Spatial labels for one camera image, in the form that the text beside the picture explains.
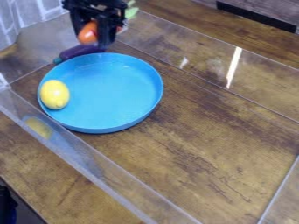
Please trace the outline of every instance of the clear acrylic sheet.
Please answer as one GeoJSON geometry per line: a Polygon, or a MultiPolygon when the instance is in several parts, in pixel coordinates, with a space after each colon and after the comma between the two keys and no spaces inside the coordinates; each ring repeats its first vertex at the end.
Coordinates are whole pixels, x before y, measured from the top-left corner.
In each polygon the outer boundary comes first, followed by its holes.
{"type": "MultiPolygon", "coordinates": [[[[59,35],[61,41],[57,42],[58,49],[63,50],[75,44],[71,24],[61,23],[58,20],[53,23],[63,27],[65,34],[59,35]]],[[[295,106],[299,101],[295,95],[295,89],[299,86],[298,69],[275,63],[142,11],[137,18],[130,20],[129,30],[118,37],[118,41],[181,68],[189,74],[226,88],[234,94],[242,95],[283,116],[298,120],[299,111],[295,106]],[[274,83],[278,79],[271,79],[271,77],[279,77],[282,82],[274,83]],[[261,79],[263,88],[257,86],[257,79],[261,79]],[[289,100],[279,98],[279,89],[287,92],[289,100]]],[[[30,70],[50,63],[51,56],[58,56],[55,55],[58,51],[51,51],[47,59],[39,60],[38,64],[28,66],[14,76],[8,75],[14,71],[3,71],[6,79],[4,84],[0,84],[2,111],[146,223],[201,223],[159,192],[51,120],[7,86],[6,82],[15,82],[30,70]],[[54,133],[53,138],[44,139],[26,125],[28,116],[38,118],[49,125],[54,133]]],[[[12,60],[8,59],[4,63],[10,64],[12,60]]],[[[270,215],[275,202],[267,209],[266,215],[270,215]]]]}

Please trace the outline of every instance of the blue plate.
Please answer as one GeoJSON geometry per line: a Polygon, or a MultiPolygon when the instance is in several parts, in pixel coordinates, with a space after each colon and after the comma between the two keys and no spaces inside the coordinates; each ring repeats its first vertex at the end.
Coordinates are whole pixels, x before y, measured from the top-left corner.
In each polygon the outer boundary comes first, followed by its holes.
{"type": "Polygon", "coordinates": [[[85,133],[110,133],[141,123],[162,100],[163,79],[141,59],[119,53],[95,53],[59,64],[44,76],[38,98],[42,109],[66,128],[85,133]],[[59,110],[40,100],[46,81],[70,88],[70,103],[59,110]]]}

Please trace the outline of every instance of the wooden tabletop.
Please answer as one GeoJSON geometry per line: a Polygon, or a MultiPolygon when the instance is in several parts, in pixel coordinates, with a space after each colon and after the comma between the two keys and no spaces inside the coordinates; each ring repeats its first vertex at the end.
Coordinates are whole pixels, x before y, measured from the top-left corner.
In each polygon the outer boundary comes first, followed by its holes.
{"type": "MultiPolygon", "coordinates": [[[[139,5],[298,67],[294,34],[183,0],[139,5]]],[[[115,43],[110,51],[154,65],[163,76],[163,101],[134,128],[111,135],[77,135],[203,223],[257,223],[295,161],[294,114],[293,120],[286,118],[274,112],[273,104],[258,105],[127,45],[115,43]]],[[[51,69],[53,65],[12,84],[36,107],[36,88],[51,69]]],[[[281,83],[279,78],[271,81],[281,83]]],[[[289,96],[279,93],[283,99],[289,96]]],[[[2,176],[50,223],[141,223],[3,114],[0,119],[2,176]]]]}

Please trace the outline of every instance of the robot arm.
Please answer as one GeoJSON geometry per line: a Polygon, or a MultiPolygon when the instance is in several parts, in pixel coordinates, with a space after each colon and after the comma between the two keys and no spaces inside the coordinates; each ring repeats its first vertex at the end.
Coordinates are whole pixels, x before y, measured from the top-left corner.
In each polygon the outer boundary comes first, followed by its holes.
{"type": "Polygon", "coordinates": [[[107,49],[115,42],[118,27],[126,22],[127,3],[122,0],[63,0],[62,5],[70,10],[77,35],[93,19],[98,21],[98,47],[107,49]]]}

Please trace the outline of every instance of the yellow lemon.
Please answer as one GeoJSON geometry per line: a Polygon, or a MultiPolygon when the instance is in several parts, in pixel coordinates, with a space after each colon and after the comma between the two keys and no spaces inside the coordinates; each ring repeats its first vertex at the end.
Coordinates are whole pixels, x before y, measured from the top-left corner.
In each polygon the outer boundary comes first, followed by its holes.
{"type": "Polygon", "coordinates": [[[49,80],[42,85],[40,98],[50,109],[62,109],[70,102],[71,92],[59,80],[49,80]]]}

